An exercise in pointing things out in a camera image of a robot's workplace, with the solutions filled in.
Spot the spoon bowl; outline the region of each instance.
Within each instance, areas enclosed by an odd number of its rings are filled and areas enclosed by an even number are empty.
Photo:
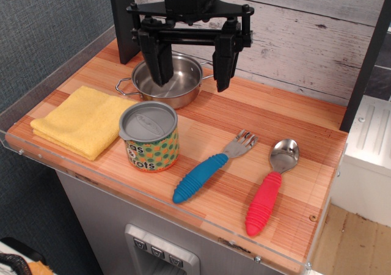
[[[299,146],[292,139],[283,139],[272,150],[270,163],[273,171],[280,174],[297,165],[299,161]]]

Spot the gray cabinet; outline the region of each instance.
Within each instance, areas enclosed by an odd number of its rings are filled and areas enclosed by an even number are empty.
[[[159,270],[168,267],[168,263],[140,249],[132,243],[133,239],[126,238],[126,227],[129,229],[129,225],[194,254],[199,259],[202,275],[281,274],[266,265],[256,263],[240,252],[105,192],[93,184],[59,171],[57,174],[105,275],[139,275],[140,271],[144,272],[142,268],[145,268],[143,265],[148,259],[153,268],[142,275],[147,275],[147,272],[162,274]],[[164,251],[166,255],[170,255],[170,250]],[[191,275],[184,271],[180,268],[176,273],[164,274]]]

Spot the black post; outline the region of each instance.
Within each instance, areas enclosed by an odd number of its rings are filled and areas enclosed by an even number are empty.
[[[369,43],[367,53],[362,63],[361,71],[357,77],[356,85],[353,88],[353,93],[341,123],[340,130],[342,131],[349,132],[352,127],[362,96],[367,88],[373,67],[375,66],[378,54],[390,26],[390,20],[391,0],[384,0],[378,22],[376,23],[371,42]]]
[[[134,0],[111,0],[115,34],[122,64],[128,63],[140,51],[137,43],[132,40],[133,17],[126,11],[132,2]]]

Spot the control panel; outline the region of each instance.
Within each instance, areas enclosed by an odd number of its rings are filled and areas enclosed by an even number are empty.
[[[138,275],[200,275],[199,258],[182,247],[132,224],[125,237]]]

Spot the blue handle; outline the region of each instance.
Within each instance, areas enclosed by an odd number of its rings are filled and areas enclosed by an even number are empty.
[[[182,179],[174,191],[172,201],[176,204],[188,200],[203,184],[228,161],[226,154],[220,153],[198,164]]]

